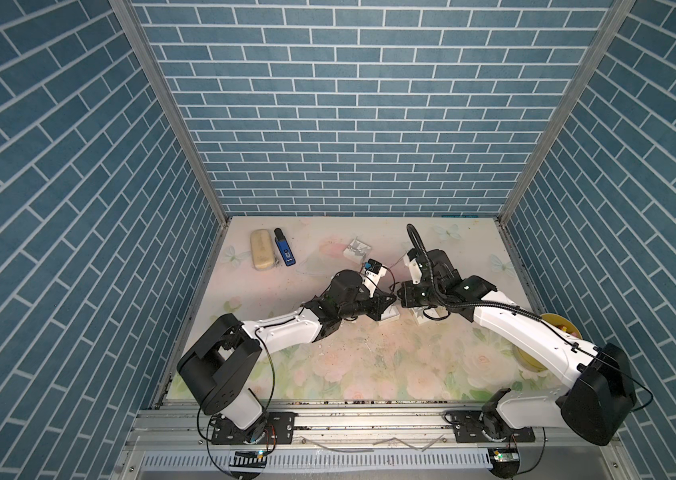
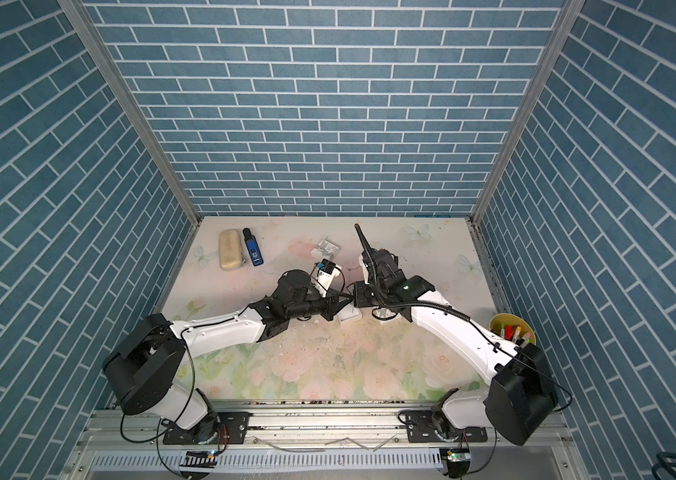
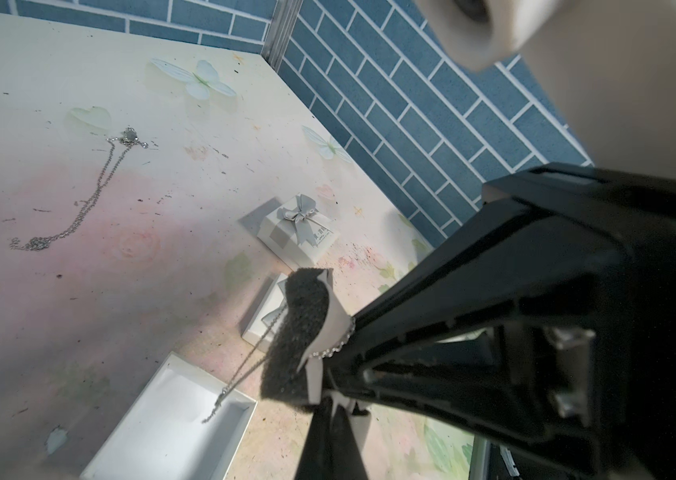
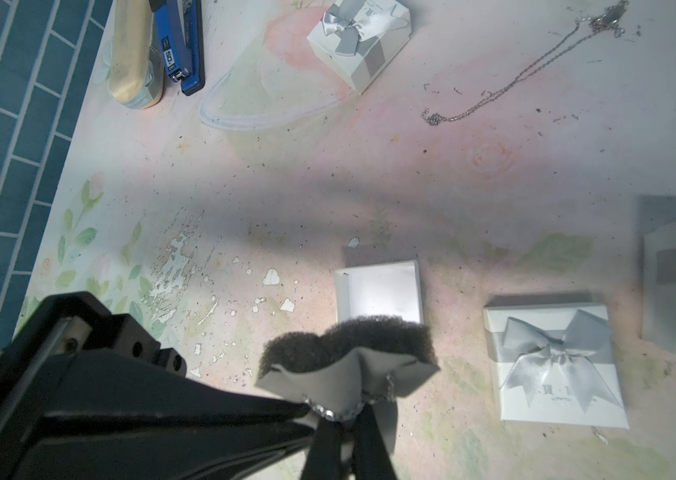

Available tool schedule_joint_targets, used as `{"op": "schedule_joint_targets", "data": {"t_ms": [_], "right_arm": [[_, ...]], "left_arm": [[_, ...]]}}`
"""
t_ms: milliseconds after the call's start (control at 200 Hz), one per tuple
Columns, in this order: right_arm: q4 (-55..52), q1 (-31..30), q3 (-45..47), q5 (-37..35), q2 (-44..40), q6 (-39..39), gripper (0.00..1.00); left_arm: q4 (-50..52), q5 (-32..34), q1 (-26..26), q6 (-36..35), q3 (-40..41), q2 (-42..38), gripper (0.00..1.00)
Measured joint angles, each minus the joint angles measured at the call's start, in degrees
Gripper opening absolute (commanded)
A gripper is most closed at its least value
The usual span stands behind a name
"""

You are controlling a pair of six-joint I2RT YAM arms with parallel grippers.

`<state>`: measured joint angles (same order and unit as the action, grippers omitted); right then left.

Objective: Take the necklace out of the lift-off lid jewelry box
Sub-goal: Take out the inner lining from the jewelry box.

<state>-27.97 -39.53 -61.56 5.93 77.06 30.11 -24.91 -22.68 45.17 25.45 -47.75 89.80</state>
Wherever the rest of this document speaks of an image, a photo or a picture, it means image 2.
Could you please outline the white jewelry box base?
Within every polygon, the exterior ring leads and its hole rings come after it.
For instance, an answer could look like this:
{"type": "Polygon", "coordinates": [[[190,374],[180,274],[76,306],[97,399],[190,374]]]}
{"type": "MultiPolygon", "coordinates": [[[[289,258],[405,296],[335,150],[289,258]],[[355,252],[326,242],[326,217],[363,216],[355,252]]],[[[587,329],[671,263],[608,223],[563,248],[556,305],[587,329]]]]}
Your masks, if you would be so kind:
{"type": "Polygon", "coordinates": [[[341,323],[348,323],[355,320],[359,320],[362,318],[362,316],[363,316],[362,311],[353,305],[345,306],[337,314],[338,320],[341,323]]]}

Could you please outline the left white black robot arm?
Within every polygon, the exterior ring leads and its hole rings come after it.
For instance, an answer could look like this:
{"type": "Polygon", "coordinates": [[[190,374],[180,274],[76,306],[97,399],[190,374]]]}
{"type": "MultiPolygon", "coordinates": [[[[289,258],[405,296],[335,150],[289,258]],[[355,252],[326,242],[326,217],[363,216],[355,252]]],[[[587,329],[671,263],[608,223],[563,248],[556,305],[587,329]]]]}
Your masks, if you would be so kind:
{"type": "Polygon", "coordinates": [[[170,321],[161,313],[144,318],[104,361],[103,373],[125,415],[148,413],[186,432],[211,431],[219,418],[198,387],[194,359],[267,341],[291,320],[311,316],[350,320],[361,311],[352,295],[290,270],[273,294],[237,312],[190,321],[170,321]]]}

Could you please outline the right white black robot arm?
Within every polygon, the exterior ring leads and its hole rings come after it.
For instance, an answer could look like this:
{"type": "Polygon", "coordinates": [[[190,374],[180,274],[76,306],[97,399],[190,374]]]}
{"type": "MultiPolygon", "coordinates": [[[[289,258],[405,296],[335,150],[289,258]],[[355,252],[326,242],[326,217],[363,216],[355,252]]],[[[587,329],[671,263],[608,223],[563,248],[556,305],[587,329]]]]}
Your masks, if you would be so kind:
{"type": "Polygon", "coordinates": [[[434,334],[464,358],[488,385],[482,400],[487,420],[511,443],[525,444],[557,407],[545,353],[531,342],[505,340],[455,309],[434,286],[416,276],[389,293],[353,284],[359,306],[386,308],[434,334]]]}

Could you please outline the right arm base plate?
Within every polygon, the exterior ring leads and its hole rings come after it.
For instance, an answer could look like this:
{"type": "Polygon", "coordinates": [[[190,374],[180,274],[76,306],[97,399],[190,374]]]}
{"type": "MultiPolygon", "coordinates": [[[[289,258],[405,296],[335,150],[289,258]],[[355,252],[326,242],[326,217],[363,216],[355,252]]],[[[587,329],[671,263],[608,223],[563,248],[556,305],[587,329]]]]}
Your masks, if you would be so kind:
{"type": "Polygon", "coordinates": [[[405,427],[410,443],[488,441],[487,430],[484,427],[457,428],[441,412],[404,409],[397,413],[397,419],[405,427]]]}

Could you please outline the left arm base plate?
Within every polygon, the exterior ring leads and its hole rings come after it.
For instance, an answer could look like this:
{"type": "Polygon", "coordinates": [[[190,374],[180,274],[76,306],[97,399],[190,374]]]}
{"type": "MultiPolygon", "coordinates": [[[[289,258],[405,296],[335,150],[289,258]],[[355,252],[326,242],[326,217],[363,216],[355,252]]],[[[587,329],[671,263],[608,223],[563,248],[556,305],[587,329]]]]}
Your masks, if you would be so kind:
{"type": "Polygon", "coordinates": [[[211,412],[189,430],[181,429],[175,422],[161,420],[166,429],[166,445],[228,445],[243,444],[251,414],[244,411],[211,412]]]}

